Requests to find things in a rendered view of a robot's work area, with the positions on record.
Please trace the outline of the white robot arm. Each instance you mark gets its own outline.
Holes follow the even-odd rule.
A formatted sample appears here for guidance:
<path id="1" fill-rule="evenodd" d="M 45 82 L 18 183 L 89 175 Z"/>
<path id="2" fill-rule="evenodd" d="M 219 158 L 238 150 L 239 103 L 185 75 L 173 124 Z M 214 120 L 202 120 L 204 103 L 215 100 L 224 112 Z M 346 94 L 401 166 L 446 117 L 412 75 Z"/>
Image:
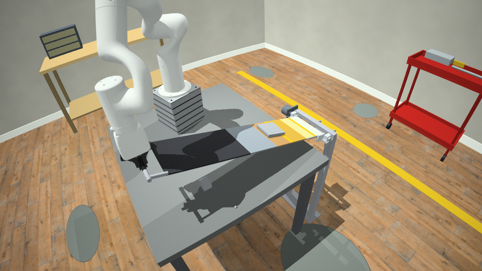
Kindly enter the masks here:
<path id="1" fill-rule="evenodd" d="M 183 77 L 179 51 L 188 29 L 183 14 L 163 14 L 160 0 L 95 0 L 98 55 L 104 61 L 125 66 L 134 82 L 134 88 L 128 88 L 122 76 L 110 76 L 95 85 L 110 130 L 116 134 L 134 130 L 138 125 L 136 115 L 151 112 L 154 104 L 150 71 L 128 47 L 127 6 L 142 15 L 143 36 L 150 40 L 170 38 L 157 50 L 163 81 L 159 95 L 174 98 L 191 90 L 191 83 Z"/>

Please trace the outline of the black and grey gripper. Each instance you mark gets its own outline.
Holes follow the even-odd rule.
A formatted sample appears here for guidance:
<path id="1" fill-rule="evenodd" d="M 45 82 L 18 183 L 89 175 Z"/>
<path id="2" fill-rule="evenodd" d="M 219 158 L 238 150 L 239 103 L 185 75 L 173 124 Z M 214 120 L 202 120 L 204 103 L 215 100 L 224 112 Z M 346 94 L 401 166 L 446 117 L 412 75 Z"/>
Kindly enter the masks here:
<path id="1" fill-rule="evenodd" d="M 146 133 L 139 122 L 137 127 L 128 133 L 116 134 L 114 132 L 114 138 L 120 153 L 121 161 L 134 162 L 136 167 L 141 170 L 140 164 L 136 158 L 141 155 L 143 163 L 148 167 L 146 156 L 153 148 L 153 145 L 149 142 Z"/>

